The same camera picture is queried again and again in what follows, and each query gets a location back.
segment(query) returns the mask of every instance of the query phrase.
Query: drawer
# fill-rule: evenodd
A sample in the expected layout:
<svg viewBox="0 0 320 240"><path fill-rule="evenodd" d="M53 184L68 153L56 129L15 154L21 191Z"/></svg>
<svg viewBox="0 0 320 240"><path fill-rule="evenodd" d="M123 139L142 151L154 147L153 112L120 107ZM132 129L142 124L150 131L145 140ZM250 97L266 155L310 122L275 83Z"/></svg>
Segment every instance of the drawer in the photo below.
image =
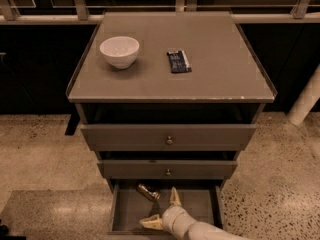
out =
<svg viewBox="0 0 320 240"><path fill-rule="evenodd" d="M92 151L244 150L255 124L231 125L83 125Z"/></svg>
<svg viewBox="0 0 320 240"><path fill-rule="evenodd" d="M116 181L108 235L110 240L174 240L163 231L144 229L139 220L160 214L169 207L171 188L174 186L182 206L196 220L223 227L220 189L215 181L161 181L157 202L151 202L136 191L139 181Z"/></svg>
<svg viewBox="0 0 320 240"><path fill-rule="evenodd" d="M106 179L229 179L236 161L110 160L98 164Z"/></svg>

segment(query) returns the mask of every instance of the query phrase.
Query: open drawer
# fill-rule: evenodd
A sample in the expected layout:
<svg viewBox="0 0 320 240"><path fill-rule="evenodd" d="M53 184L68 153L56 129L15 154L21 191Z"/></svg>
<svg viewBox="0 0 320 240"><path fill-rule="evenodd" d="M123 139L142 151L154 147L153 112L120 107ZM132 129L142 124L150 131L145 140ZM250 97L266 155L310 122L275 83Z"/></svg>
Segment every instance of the open drawer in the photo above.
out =
<svg viewBox="0 0 320 240"><path fill-rule="evenodd" d="M244 150L255 124L94 124L81 131L92 151Z"/></svg>
<svg viewBox="0 0 320 240"><path fill-rule="evenodd" d="M145 229L139 221L160 214L169 207L171 188L180 196L182 207L196 220L223 228L223 212L220 200L219 181L147 181L160 192L156 202L149 201L136 190L141 181L114 181L111 219L106 239L111 240L173 240L167 232Z"/></svg>

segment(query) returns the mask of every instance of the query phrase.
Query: drawer handle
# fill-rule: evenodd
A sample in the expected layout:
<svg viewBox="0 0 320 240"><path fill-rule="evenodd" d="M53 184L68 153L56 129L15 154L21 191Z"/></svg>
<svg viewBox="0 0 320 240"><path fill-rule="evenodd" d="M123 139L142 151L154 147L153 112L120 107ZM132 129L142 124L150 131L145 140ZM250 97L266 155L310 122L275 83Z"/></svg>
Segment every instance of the drawer handle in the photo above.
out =
<svg viewBox="0 0 320 240"><path fill-rule="evenodd" d="M168 136L168 137L167 137L166 144L167 144L167 145L172 145L172 144L173 144L173 139L172 139L171 136Z"/></svg>
<svg viewBox="0 0 320 240"><path fill-rule="evenodd" d="M166 176L170 176L171 175L170 169L167 169L165 174L166 174Z"/></svg>

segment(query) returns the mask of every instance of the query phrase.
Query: terrazzo floor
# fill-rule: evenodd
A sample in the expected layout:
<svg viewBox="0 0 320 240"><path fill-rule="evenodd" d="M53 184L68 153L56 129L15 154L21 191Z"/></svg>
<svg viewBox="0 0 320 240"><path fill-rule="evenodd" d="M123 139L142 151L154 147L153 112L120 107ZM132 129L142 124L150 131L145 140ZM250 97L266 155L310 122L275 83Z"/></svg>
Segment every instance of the terrazzo floor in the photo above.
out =
<svg viewBox="0 0 320 240"><path fill-rule="evenodd" d="M0 115L0 219L11 235L107 239L112 194L67 115ZM226 230L263 240L320 239L320 113L300 126L262 113L222 190Z"/></svg>

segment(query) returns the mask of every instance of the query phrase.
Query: white pole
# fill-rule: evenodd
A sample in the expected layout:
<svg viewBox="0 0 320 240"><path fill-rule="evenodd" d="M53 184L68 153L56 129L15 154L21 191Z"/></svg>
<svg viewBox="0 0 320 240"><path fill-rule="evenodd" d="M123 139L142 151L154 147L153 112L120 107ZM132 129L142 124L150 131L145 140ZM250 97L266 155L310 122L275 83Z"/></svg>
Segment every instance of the white pole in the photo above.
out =
<svg viewBox="0 0 320 240"><path fill-rule="evenodd" d="M301 124L319 98L320 65L317 67L308 84L303 89L299 98L288 113L287 116L289 121L295 125Z"/></svg>

